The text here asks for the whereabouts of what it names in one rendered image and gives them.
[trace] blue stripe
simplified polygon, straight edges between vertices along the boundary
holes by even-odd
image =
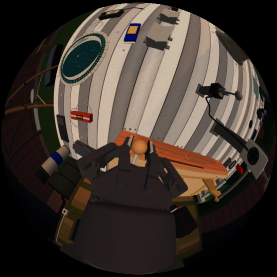
[[[62,158],[62,156],[58,153],[58,152],[55,152],[53,155],[50,156],[54,161],[55,163],[57,164],[57,166],[59,166],[64,160]]]

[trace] wooden clamp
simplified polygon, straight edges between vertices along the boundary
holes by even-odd
[[[215,201],[218,202],[218,196],[221,195],[221,192],[216,190],[216,179],[202,179],[206,187],[208,188],[208,192],[214,196]]]

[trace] red spirit level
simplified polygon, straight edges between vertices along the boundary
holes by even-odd
[[[73,110],[71,112],[71,119],[91,123],[93,121],[93,114],[88,112]]]

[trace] orange ball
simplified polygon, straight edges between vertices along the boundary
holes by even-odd
[[[147,143],[143,139],[136,139],[133,141],[131,149],[137,155],[142,155],[147,151]]]

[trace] wooden floor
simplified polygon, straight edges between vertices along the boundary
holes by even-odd
[[[88,179],[82,178],[76,187],[76,193],[72,194],[72,199],[69,199],[65,205],[68,210],[67,216],[61,217],[54,236],[54,243],[59,247],[64,244],[73,244],[73,231],[78,219],[82,218],[83,212],[91,196],[91,183]],[[176,239],[176,259],[184,260],[202,249],[202,237],[200,228],[200,219],[197,210],[195,199],[190,197],[179,196],[173,199],[171,205],[177,205],[177,209],[186,206],[192,217],[197,223],[196,229],[183,238]]]

